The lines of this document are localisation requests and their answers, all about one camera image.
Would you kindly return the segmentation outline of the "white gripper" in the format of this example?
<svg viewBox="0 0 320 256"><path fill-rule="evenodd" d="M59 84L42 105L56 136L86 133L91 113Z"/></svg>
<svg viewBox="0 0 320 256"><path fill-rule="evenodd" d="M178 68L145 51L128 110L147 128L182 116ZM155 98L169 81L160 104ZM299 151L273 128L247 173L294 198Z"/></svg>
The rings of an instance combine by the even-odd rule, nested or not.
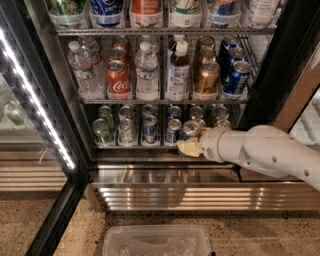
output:
<svg viewBox="0 0 320 256"><path fill-rule="evenodd" d="M219 141L227 131L229 128L226 127L202 127L201 134L203 135L200 137L199 147L197 140L179 140L177 142L178 150L184 155L192 157L199 157L201 152L207 160L223 163L224 160L219 153Z"/></svg>

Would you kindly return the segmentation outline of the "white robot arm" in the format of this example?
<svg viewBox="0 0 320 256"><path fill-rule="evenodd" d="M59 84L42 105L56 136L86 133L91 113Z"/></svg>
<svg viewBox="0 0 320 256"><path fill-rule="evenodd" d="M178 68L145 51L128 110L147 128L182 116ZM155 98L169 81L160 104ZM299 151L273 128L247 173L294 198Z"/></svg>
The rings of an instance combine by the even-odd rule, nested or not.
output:
<svg viewBox="0 0 320 256"><path fill-rule="evenodd" d="M235 163L274 178L295 176L320 190L320 153L272 126L259 125L248 131L215 127L200 138L179 140L177 147L184 155Z"/></svg>

